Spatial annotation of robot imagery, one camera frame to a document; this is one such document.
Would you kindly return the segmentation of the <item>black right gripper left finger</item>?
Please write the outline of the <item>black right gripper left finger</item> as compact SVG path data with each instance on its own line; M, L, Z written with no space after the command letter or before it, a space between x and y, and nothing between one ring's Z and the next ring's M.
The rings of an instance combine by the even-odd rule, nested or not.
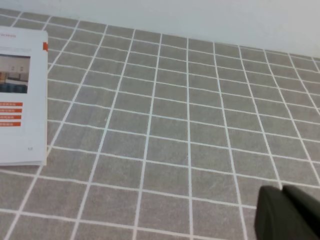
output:
M254 230L258 240L318 240L282 189L265 185L259 189Z

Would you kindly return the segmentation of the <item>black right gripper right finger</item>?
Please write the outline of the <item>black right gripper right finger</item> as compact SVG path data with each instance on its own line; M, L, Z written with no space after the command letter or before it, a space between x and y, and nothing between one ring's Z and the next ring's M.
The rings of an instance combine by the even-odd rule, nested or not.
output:
M284 185L282 192L293 203L300 216L314 232L320 231L320 202L293 185Z

